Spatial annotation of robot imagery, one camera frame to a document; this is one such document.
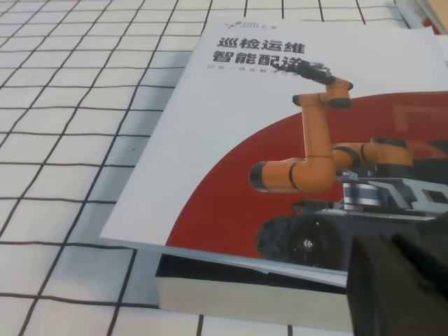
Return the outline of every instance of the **white tablecloth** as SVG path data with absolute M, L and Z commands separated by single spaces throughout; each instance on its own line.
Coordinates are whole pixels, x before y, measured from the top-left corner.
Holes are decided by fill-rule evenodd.
M 161 311 L 160 256 L 98 240 L 223 15 L 406 27 L 392 0 L 0 1 L 0 335 L 342 335 Z

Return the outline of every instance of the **book cover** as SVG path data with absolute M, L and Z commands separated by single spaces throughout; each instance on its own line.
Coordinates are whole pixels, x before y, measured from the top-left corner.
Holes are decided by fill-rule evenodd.
M 210 22 L 101 237 L 338 277 L 448 210 L 445 90 L 430 29 Z

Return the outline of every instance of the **book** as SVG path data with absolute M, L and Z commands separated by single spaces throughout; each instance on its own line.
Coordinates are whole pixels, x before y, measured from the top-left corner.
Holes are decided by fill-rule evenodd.
M 161 309 L 351 333 L 345 288 L 230 265 L 162 255 Z
M 344 286 L 355 233 L 383 230 L 381 216 L 398 218 L 387 234 L 436 216 L 397 187 L 420 181 L 412 155 L 444 157 L 447 89 L 431 29 L 211 21 L 101 237 Z M 374 157 L 387 146 L 397 159 Z M 303 158 L 317 168 L 301 171 Z M 377 199 L 364 209 L 357 188 Z

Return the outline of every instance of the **black grid lines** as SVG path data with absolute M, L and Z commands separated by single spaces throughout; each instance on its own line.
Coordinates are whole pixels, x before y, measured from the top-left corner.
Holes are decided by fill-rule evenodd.
M 36 260 L 43 265 L 41 259 L 47 260 L 40 276 L 33 274 L 33 289 L 25 286 L 30 285 L 25 281 L 26 276 L 16 276 L 16 279 L 25 279 L 24 284 L 17 280 L 17 285 L 8 283 L 13 286 L 10 288 L 0 280 L 0 305 L 6 299 L 28 302 L 14 335 L 28 335 L 36 328 L 35 319 L 42 319 L 41 325 L 50 325 L 48 329 L 39 330 L 41 333 L 53 333 L 54 322 L 49 323 L 46 320 L 49 315 L 44 314 L 51 307 L 69 314 L 60 318 L 52 316 L 52 319 L 63 321 L 81 316 L 77 317 L 80 326 L 88 320 L 83 312 L 90 314 L 93 311 L 88 309 L 98 308 L 105 317 L 95 317 L 104 319 L 101 333 L 95 335 L 127 335 L 123 332 L 126 315 L 137 310 L 148 312 L 144 321 L 151 321 L 151 314 L 171 314 L 154 311 L 158 308 L 154 301 L 135 300 L 128 293 L 136 286 L 135 274 L 148 268 L 144 262 L 142 264 L 142 258 L 147 258 L 144 251 L 86 239 L 83 230 L 89 229 L 86 232 L 91 237 L 98 236 L 95 223 L 106 220 L 122 187 L 108 189 L 112 183 L 107 182 L 113 181 L 115 176 L 125 180 L 135 167 L 151 137 L 152 127 L 165 108 L 169 97 L 166 92 L 176 87 L 207 21 L 226 15 L 260 20 L 352 21 L 354 25 L 403 23 L 386 0 L 378 5 L 369 2 L 369 6 L 363 6 L 366 3 L 361 0 L 338 1 L 337 5 L 315 0 L 307 1 L 306 6 L 291 0 L 231 2 L 232 5 L 223 5 L 223 0 L 101 0 L 66 4 L 61 1 L 61 4 L 48 5 L 46 1 L 40 6 L 24 5 L 20 11 L 14 8 L 18 10 L 19 4 L 28 4 L 26 1 L 0 6 L 0 61 L 6 60 L 0 62 L 0 178 L 5 172 L 15 174 L 17 170 L 17 176 L 22 172 L 24 180 L 20 192 L 2 192 L 4 188 L 0 188 L 0 258 L 8 254 L 17 260 L 11 272 L 20 265 L 31 265 Z M 18 13 L 17 16 L 26 20 L 21 23 L 2 20 L 10 13 Z M 174 47 L 165 47 L 167 38 L 176 42 Z M 11 40 L 22 48 L 5 48 Z M 50 43 L 63 40 L 65 44 Z M 39 55 L 61 55 L 61 58 L 57 64 L 30 62 Z M 5 105 L 7 97 L 2 96 L 3 90 L 10 90 L 14 97 L 20 95 L 18 100 L 23 100 L 23 104 Z M 141 96 L 151 90 L 165 92 L 166 99 L 157 105 L 143 104 Z M 56 99 L 58 96 L 66 96 L 66 99 Z M 141 125 L 151 126 L 148 129 Z M 30 154 L 19 155 L 19 148 L 34 148 L 33 143 L 42 143 L 42 146 L 36 147 L 35 153 L 23 150 Z M 78 193 L 29 192 L 36 189 L 36 185 L 45 186 L 39 183 L 48 176 L 58 183 L 64 182 L 58 179 L 58 174 L 65 174 L 60 172 L 66 172 L 64 176 L 73 174 L 82 185 Z M 57 189 L 50 179 L 45 181 L 50 191 Z M 70 188 L 76 189 L 76 183 L 66 185 L 67 190 Z M 88 269 L 89 265 L 77 268 L 77 260 L 89 264 L 89 260 L 95 258 L 98 262 L 94 268 Z M 110 272 L 102 269 L 106 267 L 103 265 L 120 269 L 109 274 L 108 280 L 115 280 L 114 295 L 109 297 L 95 287 L 101 283 L 99 278 L 95 280 L 95 274 Z M 0 263 L 0 272 L 4 271 L 1 267 L 4 265 Z M 81 279 L 72 269 L 79 274 L 90 272 L 90 275 Z M 68 287 L 65 279 L 76 286 Z M 146 295 L 146 289 L 138 291 L 137 296 Z M 210 328 L 215 328 L 215 322 L 207 316 L 188 319 L 186 327 L 182 322 L 166 335 L 181 331 L 183 335 L 200 336 L 202 331 L 208 333 Z M 145 323 L 151 334 L 151 322 Z M 263 335 L 263 327 L 258 327 L 257 323 L 248 322 L 247 329 L 241 329 L 241 336 L 247 335 L 247 330 Z M 279 336 L 300 335 L 300 331 L 290 325 L 279 330 Z M 82 330 L 81 334 L 92 336 Z

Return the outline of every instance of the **black plastic part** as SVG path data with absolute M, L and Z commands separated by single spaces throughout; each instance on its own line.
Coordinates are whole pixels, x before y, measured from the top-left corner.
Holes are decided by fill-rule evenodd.
M 354 239 L 347 297 L 355 336 L 447 333 L 446 297 L 384 237 Z
M 289 182 L 291 183 L 291 185 L 294 187 L 294 189 L 296 189 L 297 191 L 300 191 L 299 187 L 296 186 L 295 182 L 294 182 L 294 178 L 293 178 L 293 170 L 295 165 L 297 164 L 297 162 L 294 162 L 291 167 L 289 167 Z
M 299 97 L 300 97 L 300 94 L 296 94 L 293 96 L 294 105 L 300 106 Z
M 448 157 L 427 157 L 414 159 L 416 179 L 448 184 Z
M 372 144 L 388 144 L 392 146 L 407 148 L 406 141 L 397 138 L 371 138 L 370 142 Z
M 343 147 L 343 146 L 336 146 L 336 147 L 333 147 L 333 150 L 334 151 L 343 151 L 343 152 L 349 154 L 351 161 L 352 161 L 351 167 L 356 167 L 361 164 L 361 157 L 353 149 L 348 148 L 348 147 Z
M 258 191 L 269 191 L 263 183 L 262 171 L 266 161 L 255 164 L 249 173 L 249 181 L 251 185 Z
M 429 144 L 448 154 L 448 140 L 429 141 Z
M 446 335 L 447 279 L 448 213 L 391 240 L 356 237 L 347 279 L 354 335 Z
M 411 166 L 404 164 L 376 164 L 376 177 L 398 177 L 401 179 L 414 179 L 415 173 Z
M 324 84 L 324 85 L 330 85 L 335 82 L 336 77 L 331 76 L 331 75 L 327 76 L 327 74 L 324 71 L 320 71 L 320 73 L 322 73 L 323 75 L 320 75 L 316 79 L 313 79 L 313 81 L 320 83 L 320 84 Z
M 328 105 L 335 109 L 348 109 L 351 107 L 350 98 L 334 98 L 328 101 Z
M 365 156 L 365 154 L 364 154 L 364 147 L 365 147 L 365 143 L 363 143 L 362 145 L 361 145 L 361 157 L 364 159 L 364 161 L 366 161 L 367 163 L 370 163 L 369 162 L 369 160 L 366 158 L 366 156 Z

